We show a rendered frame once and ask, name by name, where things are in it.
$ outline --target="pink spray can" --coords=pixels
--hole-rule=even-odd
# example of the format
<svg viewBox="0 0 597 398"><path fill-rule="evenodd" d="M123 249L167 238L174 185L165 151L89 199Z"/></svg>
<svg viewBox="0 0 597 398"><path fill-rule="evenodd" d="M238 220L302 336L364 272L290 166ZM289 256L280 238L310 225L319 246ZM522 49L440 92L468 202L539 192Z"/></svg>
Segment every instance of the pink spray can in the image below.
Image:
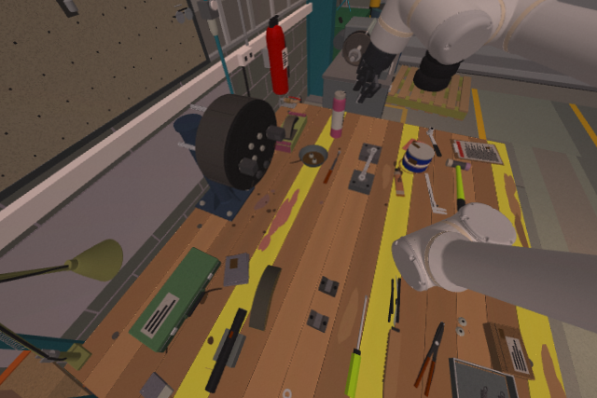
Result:
<svg viewBox="0 0 597 398"><path fill-rule="evenodd" d="M336 90L334 103L332 104L332 131L331 136L338 139L342 136L342 125L344 124L344 109L346 108L346 92Z"/></svg>

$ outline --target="pallet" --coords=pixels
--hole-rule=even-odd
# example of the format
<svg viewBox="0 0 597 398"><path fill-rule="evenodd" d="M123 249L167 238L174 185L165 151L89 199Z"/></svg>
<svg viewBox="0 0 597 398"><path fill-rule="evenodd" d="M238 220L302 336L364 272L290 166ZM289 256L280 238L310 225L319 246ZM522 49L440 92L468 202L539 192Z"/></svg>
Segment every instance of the pallet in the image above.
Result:
<svg viewBox="0 0 597 398"><path fill-rule="evenodd" d="M417 70L419 70L417 67L400 66L386 104L464 120L470 105L470 76L456 74L447 88L440 92L429 92L418 89L414 85L412 79Z"/></svg>

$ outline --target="blue metal base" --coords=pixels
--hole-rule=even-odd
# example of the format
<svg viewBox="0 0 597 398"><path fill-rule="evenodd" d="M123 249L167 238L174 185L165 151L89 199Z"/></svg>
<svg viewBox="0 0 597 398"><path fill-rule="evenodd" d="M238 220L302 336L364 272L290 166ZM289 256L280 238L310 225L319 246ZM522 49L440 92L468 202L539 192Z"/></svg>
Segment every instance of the blue metal base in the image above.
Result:
<svg viewBox="0 0 597 398"><path fill-rule="evenodd" d="M234 217L255 190L254 187L250 190L238 190L216 181L205 180L209 185L209 190L201 198L197 208L229 221L234 220Z"/></svg>

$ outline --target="fire extinguisher label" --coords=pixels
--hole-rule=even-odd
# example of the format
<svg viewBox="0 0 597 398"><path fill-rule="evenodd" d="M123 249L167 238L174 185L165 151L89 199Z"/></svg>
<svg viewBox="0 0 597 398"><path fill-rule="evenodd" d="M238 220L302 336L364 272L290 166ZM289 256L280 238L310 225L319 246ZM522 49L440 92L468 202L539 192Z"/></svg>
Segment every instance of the fire extinguisher label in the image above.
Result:
<svg viewBox="0 0 597 398"><path fill-rule="evenodd" d="M288 68L288 48L284 47L282 50L282 70Z"/></svg>

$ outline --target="scissors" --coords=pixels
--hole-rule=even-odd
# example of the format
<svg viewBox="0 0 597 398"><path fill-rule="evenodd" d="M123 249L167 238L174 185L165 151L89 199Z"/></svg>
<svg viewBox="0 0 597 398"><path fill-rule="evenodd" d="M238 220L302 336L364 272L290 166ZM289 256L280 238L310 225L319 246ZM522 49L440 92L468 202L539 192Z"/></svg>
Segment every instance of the scissors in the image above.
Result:
<svg viewBox="0 0 597 398"><path fill-rule="evenodd" d="M421 371L419 372L419 376L417 377L417 381L414 383L414 387L419 387L421 384L421 380L423 379L423 374L425 372L425 368L429 364L429 360L431 360L431 355L433 354L433 360L431 361L431 367L429 368L429 376L427 377L427 386L425 387L425 396L429 396L429 389L431 388L431 380L433 379L433 372L436 369L436 361L437 361L437 349L439 349L439 344L441 342L441 337L444 335L444 322L440 322L437 326L436 335L433 338L433 342L431 343L431 348L425 357L425 361L423 366L421 367Z"/></svg>

